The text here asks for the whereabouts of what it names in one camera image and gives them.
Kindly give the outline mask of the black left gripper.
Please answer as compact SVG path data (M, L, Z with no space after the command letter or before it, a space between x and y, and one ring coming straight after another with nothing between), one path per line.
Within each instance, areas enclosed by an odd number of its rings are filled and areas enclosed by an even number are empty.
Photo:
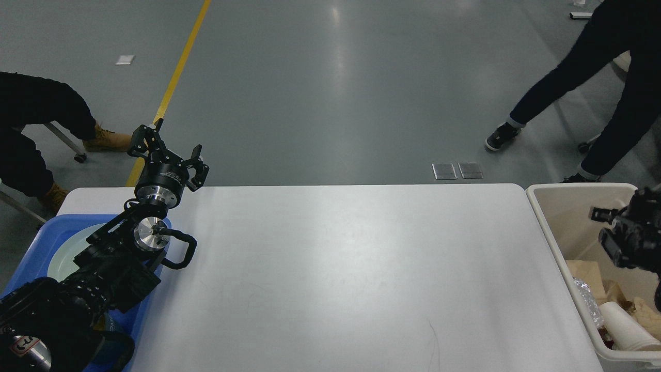
M151 126L137 127L126 153L146 162L135 186L135 197L141 201L155 199L173 209L180 204L186 186L192 192L203 187L210 168L201 157L201 144L193 148L189 159L182 160L182 167L162 163L168 160L167 148L159 135L163 122L164 118L158 118ZM193 176L189 176L190 169L195 171Z

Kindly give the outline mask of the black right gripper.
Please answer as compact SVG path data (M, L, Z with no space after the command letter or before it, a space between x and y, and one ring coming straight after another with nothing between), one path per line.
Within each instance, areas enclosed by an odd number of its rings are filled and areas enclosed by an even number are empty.
M612 264L617 268L641 268L659 272L659 189L635 191L623 209L590 208L590 219L613 224L623 214L625 250L611 230L600 230L598 240Z

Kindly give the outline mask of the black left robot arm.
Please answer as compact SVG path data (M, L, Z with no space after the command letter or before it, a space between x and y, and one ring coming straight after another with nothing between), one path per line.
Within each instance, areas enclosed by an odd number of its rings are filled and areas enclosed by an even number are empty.
M161 282L159 266L186 268L196 239L168 228L168 211L185 188L200 189L209 172L197 145L189 159L167 149L159 132L163 119L141 125L128 155L144 168L135 197L123 211L87 237L74 257L77 270L63 281L40 277L2 298L2 366L11 371L83 371L103 349L110 371L121 371L135 350L134 339L105 330L99 322L111 310L127 313Z

